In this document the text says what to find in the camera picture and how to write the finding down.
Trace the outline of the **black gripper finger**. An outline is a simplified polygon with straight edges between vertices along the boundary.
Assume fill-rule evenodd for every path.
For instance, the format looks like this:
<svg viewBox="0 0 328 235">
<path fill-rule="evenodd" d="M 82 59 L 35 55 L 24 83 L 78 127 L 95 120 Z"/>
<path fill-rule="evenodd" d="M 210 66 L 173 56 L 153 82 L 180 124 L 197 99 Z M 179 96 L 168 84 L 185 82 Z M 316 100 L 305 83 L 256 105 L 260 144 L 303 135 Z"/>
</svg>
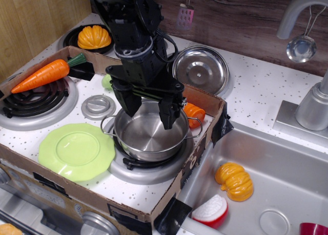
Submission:
<svg viewBox="0 0 328 235">
<path fill-rule="evenodd" d="M 141 97 L 133 93 L 133 86 L 123 81 L 111 81 L 115 97 L 122 109 L 133 117 L 141 106 Z"/>
<path fill-rule="evenodd" d="M 171 129 L 175 120 L 179 118 L 180 111 L 182 110 L 182 93 L 165 95 L 158 103 L 158 106 L 164 129 Z"/>
</svg>

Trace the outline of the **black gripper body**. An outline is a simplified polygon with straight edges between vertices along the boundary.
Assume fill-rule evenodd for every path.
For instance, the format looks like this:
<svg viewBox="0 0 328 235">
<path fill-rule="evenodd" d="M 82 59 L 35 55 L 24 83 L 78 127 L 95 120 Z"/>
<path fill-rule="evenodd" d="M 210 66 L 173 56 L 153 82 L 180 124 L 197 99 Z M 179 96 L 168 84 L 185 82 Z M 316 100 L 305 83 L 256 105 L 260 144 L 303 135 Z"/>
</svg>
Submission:
<svg viewBox="0 0 328 235">
<path fill-rule="evenodd" d="M 106 67 L 112 81 L 123 81 L 133 86 L 133 93 L 160 102 L 165 95 L 182 93 L 182 106 L 185 101 L 184 85 L 167 70 L 167 63 L 155 53 L 143 57 L 123 56 L 120 65 Z"/>
</svg>

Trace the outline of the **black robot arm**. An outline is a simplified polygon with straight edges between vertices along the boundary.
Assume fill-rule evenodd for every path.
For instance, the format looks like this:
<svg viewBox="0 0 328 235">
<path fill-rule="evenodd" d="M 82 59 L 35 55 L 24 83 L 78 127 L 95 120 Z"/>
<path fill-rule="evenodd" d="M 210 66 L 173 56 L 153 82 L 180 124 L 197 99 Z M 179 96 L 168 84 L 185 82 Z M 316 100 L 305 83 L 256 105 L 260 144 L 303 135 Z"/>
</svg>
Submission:
<svg viewBox="0 0 328 235">
<path fill-rule="evenodd" d="M 159 116 L 166 130 L 180 116 L 184 86 L 167 70 L 178 55 L 167 55 L 165 43 L 172 38 L 159 28 L 161 5 L 154 0 L 90 0 L 110 30 L 119 66 L 108 66 L 111 86 L 123 110 L 134 116 L 141 99 L 158 102 Z"/>
</svg>

